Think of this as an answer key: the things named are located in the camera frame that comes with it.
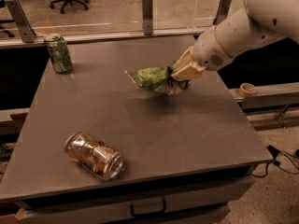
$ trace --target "roll of tape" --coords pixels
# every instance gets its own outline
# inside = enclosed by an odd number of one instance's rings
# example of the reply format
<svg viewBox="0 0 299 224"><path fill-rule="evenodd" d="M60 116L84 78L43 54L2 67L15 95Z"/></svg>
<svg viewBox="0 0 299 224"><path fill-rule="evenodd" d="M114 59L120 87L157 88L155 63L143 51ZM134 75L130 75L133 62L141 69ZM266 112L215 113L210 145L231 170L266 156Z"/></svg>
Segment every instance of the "roll of tape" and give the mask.
<svg viewBox="0 0 299 224"><path fill-rule="evenodd" d="M243 97L251 97L256 93L256 88L255 86L249 84L249 83L243 83L240 86L239 93Z"/></svg>

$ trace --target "beige floor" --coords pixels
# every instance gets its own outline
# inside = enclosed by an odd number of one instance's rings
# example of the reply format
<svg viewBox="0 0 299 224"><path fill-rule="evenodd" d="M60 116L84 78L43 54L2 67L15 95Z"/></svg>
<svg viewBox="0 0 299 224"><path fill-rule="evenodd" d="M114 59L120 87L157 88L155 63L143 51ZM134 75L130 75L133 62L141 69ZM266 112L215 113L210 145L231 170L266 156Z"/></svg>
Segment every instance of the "beige floor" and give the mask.
<svg viewBox="0 0 299 224"><path fill-rule="evenodd" d="M50 9L51 0L20 0L27 18L40 34L57 31L62 35L139 31L142 28L141 0L90 0L89 10L81 6L67 7L65 14L59 6ZM187 28L212 23L220 0L154 0L154 28ZM243 6L243 0L233 0L230 13ZM9 16L0 10L0 20ZM299 112L288 112L285 120L290 126L280 128L274 114L248 116L265 146L293 153L299 148ZM286 159L283 167L292 169ZM7 163L0 165L0 178ZM258 167L256 174L263 174ZM299 178L270 165L266 178L256 183L238 201L229 204L232 212L221 224L298 224Z"/></svg>

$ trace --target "soda can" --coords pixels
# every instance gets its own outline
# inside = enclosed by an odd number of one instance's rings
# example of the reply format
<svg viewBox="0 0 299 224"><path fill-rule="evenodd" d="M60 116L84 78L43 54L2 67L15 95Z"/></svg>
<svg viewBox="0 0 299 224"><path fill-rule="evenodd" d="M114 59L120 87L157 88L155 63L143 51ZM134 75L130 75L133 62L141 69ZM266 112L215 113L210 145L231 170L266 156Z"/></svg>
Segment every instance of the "soda can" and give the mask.
<svg viewBox="0 0 299 224"><path fill-rule="evenodd" d="M44 39L44 44L48 49L55 72L63 73L72 68L71 57L62 36L59 34L47 35Z"/></svg>
<svg viewBox="0 0 299 224"><path fill-rule="evenodd" d="M73 133L66 140L64 151L71 160L81 163L105 181L114 178L123 166L118 150L87 133Z"/></svg>

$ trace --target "table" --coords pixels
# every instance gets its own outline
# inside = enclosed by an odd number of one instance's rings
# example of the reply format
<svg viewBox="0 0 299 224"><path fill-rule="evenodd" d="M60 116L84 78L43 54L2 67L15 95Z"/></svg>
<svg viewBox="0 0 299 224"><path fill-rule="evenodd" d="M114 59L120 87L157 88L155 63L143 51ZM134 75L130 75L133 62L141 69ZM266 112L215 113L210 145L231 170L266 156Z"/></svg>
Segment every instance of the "table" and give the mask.
<svg viewBox="0 0 299 224"><path fill-rule="evenodd" d="M0 186L0 202L30 223L211 223L252 185L270 154L216 72L179 95L138 88L125 74L166 67L190 35L69 46L74 69L48 63ZM64 142L85 132L125 164L104 182L68 159Z"/></svg>

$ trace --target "drawer handle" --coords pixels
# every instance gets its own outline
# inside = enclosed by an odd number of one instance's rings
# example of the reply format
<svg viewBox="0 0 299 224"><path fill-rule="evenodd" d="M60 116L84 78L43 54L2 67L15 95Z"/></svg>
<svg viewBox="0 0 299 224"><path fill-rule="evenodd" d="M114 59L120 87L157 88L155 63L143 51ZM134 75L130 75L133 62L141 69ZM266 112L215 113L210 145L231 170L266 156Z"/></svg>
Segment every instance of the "drawer handle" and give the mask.
<svg viewBox="0 0 299 224"><path fill-rule="evenodd" d="M136 214L135 211L134 211L134 206L131 204L130 205L130 212L131 212L132 217L148 217L148 216L152 217L153 215L159 215L159 214L164 213L166 211L166 201L165 201L165 199L162 199L162 205L163 205L163 208L160 211L151 212L151 213Z"/></svg>

